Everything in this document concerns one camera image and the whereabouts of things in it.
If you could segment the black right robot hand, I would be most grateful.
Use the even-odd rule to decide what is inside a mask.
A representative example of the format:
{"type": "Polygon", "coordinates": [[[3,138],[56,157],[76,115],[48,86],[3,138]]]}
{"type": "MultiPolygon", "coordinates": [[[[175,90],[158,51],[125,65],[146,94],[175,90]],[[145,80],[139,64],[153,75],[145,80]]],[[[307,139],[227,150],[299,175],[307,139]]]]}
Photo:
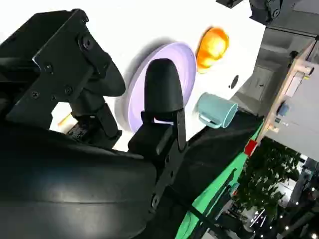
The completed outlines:
{"type": "Polygon", "coordinates": [[[183,161],[177,68],[147,67],[142,126],[127,152],[105,97],[124,79],[81,9],[37,13],[0,46],[0,236],[131,239],[183,161]]]}

